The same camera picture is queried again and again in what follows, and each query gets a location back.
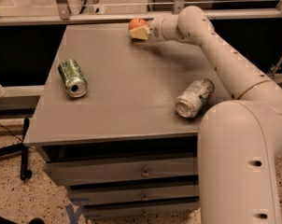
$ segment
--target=green can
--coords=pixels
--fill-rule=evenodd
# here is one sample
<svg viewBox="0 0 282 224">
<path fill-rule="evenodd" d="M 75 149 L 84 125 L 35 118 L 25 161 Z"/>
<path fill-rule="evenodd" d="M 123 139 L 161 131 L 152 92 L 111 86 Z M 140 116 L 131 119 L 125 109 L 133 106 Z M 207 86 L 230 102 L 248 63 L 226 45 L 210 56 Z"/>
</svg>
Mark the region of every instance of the green can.
<svg viewBox="0 0 282 224">
<path fill-rule="evenodd" d="M 88 83 L 75 60 L 67 59 L 61 62 L 58 71 L 64 88 L 71 97 L 81 97 L 86 93 Z"/>
</svg>

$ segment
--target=aluminum can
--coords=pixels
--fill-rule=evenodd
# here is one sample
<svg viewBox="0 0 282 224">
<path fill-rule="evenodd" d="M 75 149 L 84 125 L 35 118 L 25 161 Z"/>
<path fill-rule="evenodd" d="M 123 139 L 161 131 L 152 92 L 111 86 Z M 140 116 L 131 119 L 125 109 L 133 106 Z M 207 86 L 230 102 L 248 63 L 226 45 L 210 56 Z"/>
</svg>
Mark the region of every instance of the aluminum can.
<svg viewBox="0 0 282 224">
<path fill-rule="evenodd" d="M 196 79 L 176 98 L 176 112 L 184 118 L 193 118 L 208 102 L 215 90 L 208 78 Z"/>
<path fill-rule="evenodd" d="M 81 97 L 86 93 L 88 83 L 75 60 L 67 59 L 61 62 L 58 71 L 70 96 Z"/>
</svg>

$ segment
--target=gray table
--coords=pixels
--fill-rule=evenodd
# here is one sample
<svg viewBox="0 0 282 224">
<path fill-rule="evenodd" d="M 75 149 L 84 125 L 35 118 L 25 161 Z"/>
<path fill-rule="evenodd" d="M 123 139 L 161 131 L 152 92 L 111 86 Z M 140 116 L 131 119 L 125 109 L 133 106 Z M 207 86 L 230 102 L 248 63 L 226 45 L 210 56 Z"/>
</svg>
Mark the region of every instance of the gray table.
<svg viewBox="0 0 282 224">
<path fill-rule="evenodd" d="M 77 60 L 89 82 L 84 97 L 71 98 L 63 89 L 57 67 L 68 58 Z M 198 47 L 132 41 L 126 23 L 68 26 L 24 143 L 47 146 L 197 133 L 202 115 L 180 117 L 175 99 L 200 77 L 216 85 L 210 105 L 229 99 Z"/>
<path fill-rule="evenodd" d="M 81 98 L 63 89 L 57 67 L 68 58 L 89 82 Z M 87 218 L 197 209 L 203 113 L 184 119 L 175 99 L 200 77 L 216 85 L 209 105 L 229 99 L 198 47 L 132 41 L 127 24 L 68 26 L 24 143 Z"/>
</svg>

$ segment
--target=black wall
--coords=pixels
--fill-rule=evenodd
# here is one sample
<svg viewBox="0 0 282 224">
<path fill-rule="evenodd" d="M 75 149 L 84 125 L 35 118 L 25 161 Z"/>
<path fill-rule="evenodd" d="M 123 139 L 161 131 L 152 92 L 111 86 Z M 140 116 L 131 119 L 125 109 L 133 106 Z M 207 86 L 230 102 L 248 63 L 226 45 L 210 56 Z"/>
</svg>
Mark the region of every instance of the black wall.
<svg viewBox="0 0 282 224">
<path fill-rule="evenodd" d="M 213 20 L 216 32 L 266 72 L 282 56 L 282 19 Z M 0 83 L 43 85 L 65 25 L 0 27 Z"/>
</svg>

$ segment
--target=drawer cabinet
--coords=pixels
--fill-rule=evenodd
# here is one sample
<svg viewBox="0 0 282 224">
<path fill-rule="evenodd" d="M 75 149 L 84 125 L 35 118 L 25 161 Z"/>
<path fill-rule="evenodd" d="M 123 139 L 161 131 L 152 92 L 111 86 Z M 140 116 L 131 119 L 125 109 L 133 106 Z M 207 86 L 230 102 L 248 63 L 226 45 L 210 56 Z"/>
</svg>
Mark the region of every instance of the drawer cabinet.
<svg viewBox="0 0 282 224">
<path fill-rule="evenodd" d="M 199 207 L 197 137 L 45 147 L 44 170 L 86 218 Z"/>
<path fill-rule="evenodd" d="M 99 219 L 193 211 L 198 209 L 199 206 L 197 199 L 188 198 L 166 202 L 130 203 L 125 205 L 116 204 L 111 206 L 84 206 L 82 212 L 86 218 Z"/>
<path fill-rule="evenodd" d="M 70 201 L 76 205 L 104 203 L 149 202 L 199 196 L 196 176 L 150 180 L 148 183 L 118 183 L 116 187 L 68 190 Z"/>
<path fill-rule="evenodd" d="M 197 158 L 115 159 L 49 163 L 45 172 L 59 186 L 118 182 L 146 178 L 197 175 Z"/>
</svg>

